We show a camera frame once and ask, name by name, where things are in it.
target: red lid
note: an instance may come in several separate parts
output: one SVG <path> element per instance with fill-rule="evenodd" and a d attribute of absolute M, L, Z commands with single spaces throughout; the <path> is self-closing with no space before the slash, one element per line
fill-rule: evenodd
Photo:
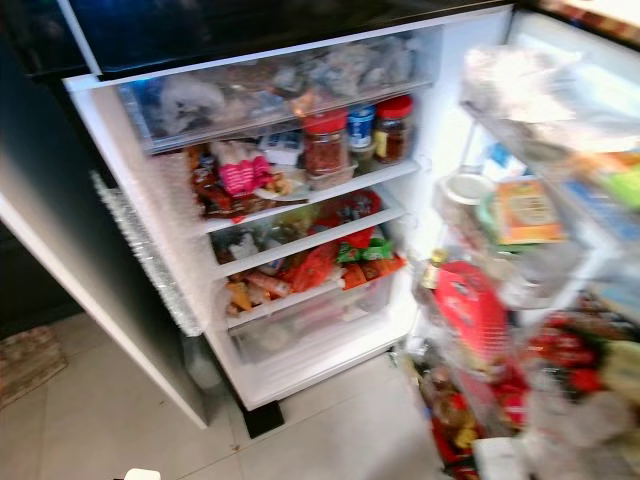
<path fill-rule="evenodd" d="M 376 112 L 383 118 L 402 118 L 411 113 L 413 100 L 409 95 L 390 98 L 376 105 Z"/>
<path fill-rule="evenodd" d="M 347 109 L 339 108 L 329 112 L 309 115 L 302 121 L 309 133 L 331 133 L 343 130 L 347 126 Z"/>

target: condiment bottle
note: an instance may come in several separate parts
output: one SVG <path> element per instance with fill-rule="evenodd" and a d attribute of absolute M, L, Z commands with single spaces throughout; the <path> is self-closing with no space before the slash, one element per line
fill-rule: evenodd
<path fill-rule="evenodd" d="M 427 268 L 424 270 L 424 275 L 422 275 L 422 280 L 420 280 L 422 287 L 433 290 L 438 286 L 438 273 L 442 264 L 447 261 L 447 257 L 447 251 L 443 248 L 436 248 L 433 251 Z"/>
<path fill-rule="evenodd" d="M 348 166 L 347 110 L 310 115 L 303 121 L 305 168 L 312 175 L 326 175 Z"/>
<path fill-rule="evenodd" d="M 413 100 L 409 95 L 385 100 L 376 106 L 373 139 L 380 163 L 394 163 L 407 155 L 412 110 Z"/>

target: tile floor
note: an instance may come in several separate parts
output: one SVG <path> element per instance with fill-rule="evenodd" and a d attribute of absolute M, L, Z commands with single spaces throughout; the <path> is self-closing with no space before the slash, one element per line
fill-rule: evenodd
<path fill-rule="evenodd" d="M 439 462 L 385 356 L 281 403 L 287 423 L 249 439 L 220 402 L 199 430 L 86 315 L 54 325 L 69 366 L 0 411 L 0 479 L 435 480 Z"/>

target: crisper drawer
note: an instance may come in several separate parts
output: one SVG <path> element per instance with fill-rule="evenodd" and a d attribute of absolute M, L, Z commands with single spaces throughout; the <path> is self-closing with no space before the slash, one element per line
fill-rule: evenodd
<path fill-rule="evenodd" d="M 229 334 L 245 362 L 260 362 L 322 330 L 366 321 L 364 317 L 389 303 L 392 281 L 393 276 L 387 276 L 351 290 L 334 290 L 232 328 Z"/>
<path fill-rule="evenodd" d="M 433 28 L 397 33 L 136 80 L 119 91 L 150 153 L 239 132 L 287 131 L 311 113 L 431 83 L 438 49 L 429 45 L 437 34 Z"/>

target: refrigerator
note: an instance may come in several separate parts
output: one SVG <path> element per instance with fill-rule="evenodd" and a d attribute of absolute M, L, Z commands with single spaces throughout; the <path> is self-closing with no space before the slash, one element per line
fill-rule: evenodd
<path fill-rule="evenodd" d="M 640 116 L 638 54 L 512 4 L 388 1 L 349 2 L 347 7 L 337 2 L 223 2 L 214 9 L 198 1 L 58 1 L 55 18 L 74 49 L 60 56 L 64 62 L 55 75 L 64 77 L 68 98 L 104 162 L 92 173 L 96 188 L 134 251 L 145 246 L 138 258 L 143 266 L 146 262 L 147 274 L 176 323 L 186 335 L 204 335 L 246 412 L 266 408 L 273 413 L 279 400 L 416 335 L 431 315 L 416 299 L 417 278 L 435 248 L 457 242 L 448 226 L 450 218 L 434 207 L 437 185 L 455 172 L 481 170 L 488 148 L 497 142 L 541 179 L 580 251 L 566 281 L 548 301 L 521 312 L 523 324 L 535 325 L 549 311 L 568 306 L 592 279 L 633 271 L 640 246 L 636 215 L 609 200 L 587 199 L 572 191 L 549 167 L 552 154 L 525 148 L 527 142 L 512 125 L 467 102 L 469 85 L 463 80 L 465 58 L 478 47 L 535 48 L 558 59 L 577 52 L 588 64 L 581 78 L 590 94 Z M 14 39 L 16 31 L 10 24 Z M 32 62 L 27 65 L 31 72 L 44 76 L 47 72 L 39 69 L 43 62 L 38 59 L 52 57 L 34 45 L 23 42 L 18 48 Z M 354 48 L 349 52 L 353 56 L 336 60 L 347 45 Z M 359 55 L 367 49 L 385 52 L 382 57 L 388 63 L 379 68 L 380 75 L 400 72 L 400 79 L 372 80 L 367 88 L 317 95 L 302 110 L 296 110 L 301 91 L 296 90 L 295 78 L 289 86 L 296 92 L 289 90 L 287 96 L 281 88 L 278 95 L 273 93 L 271 78 L 282 65 L 306 65 L 305 72 L 313 76 L 309 65 L 330 55 L 336 62 L 329 69 L 333 77 L 315 74 L 328 75 L 331 80 L 323 77 L 323 86 L 338 90 L 340 82 L 349 82 L 344 72 L 357 70 Z M 400 63 L 391 61 L 393 55 Z M 404 75 L 403 55 L 411 59 Z M 238 81 L 234 68 L 246 66 L 258 73 L 250 82 Z M 207 82 L 221 88 L 209 88 Z M 162 111 L 162 95 L 175 95 L 173 105 L 184 107 L 191 95 L 185 89 L 201 102 L 205 97 L 200 108 L 216 111 L 215 120 L 198 119 L 210 119 L 209 111 Z M 263 98 L 267 94 L 278 99 Z M 296 197 L 300 202 L 229 218 L 203 218 L 203 206 L 194 201 L 188 148 L 282 133 L 300 128 L 302 117 L 401 95 L 409 95 L 413 106 L 411 145 L 401 161 L 306 191 Z M 230 98 L 249 97 L 258 104 L 251 115 L 238 113 L 241 107 L 229 103 Z M 175 121 L 167 120 L 172 114 Z M 348 201 L 363 190 L 380 200 L 380 208 L 369 215 L 302 238 L 249 248 L 249 253 L 232 259 L 216 254 L 220 244 L 241 243 L 237 239 L 248 228 L 272 218 L 295 217 L 304 209 L 336 205 L 331 203 L 336 198 Z M 229 277 L 378 226 L 406 260 L 404 268 L 349 290 L 343 289 L 339 277 L 329 277 L 322 285 L 250 312 L 229 313 Z M 165 385 L 172 381 L 169 375 L 155 375 Z M 174 397 L 192 417 L 202 419 L 192 395 Z"/>

